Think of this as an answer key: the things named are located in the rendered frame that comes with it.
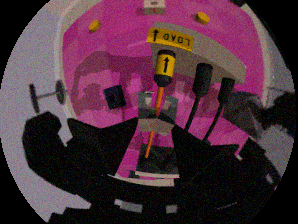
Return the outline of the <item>yellow short cylinder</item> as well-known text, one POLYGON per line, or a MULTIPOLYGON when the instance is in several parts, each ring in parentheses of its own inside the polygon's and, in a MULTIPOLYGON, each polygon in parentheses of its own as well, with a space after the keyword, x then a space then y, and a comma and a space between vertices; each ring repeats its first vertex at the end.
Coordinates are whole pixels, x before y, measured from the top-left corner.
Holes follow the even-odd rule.
POLYGON ((98 20, 93 20, 93 23, 90 23, 90 26, 88 26, 88 27, 89 27, 90 31, 94 32, 94 31, 97 31, 98 28, 101 28, 100 26, 101 26, 101 24, 100 24, 100 22, 98 22, 98 20))
POLYGON ((196 18, 196 20, 198 20, 198 23, 201 23, 201 24, 208 24, 209 22, 209 18, 210 16, 208 15, 205 15, 205 12, 198 12, 198 15, 194 16, 194 18, 196 18))

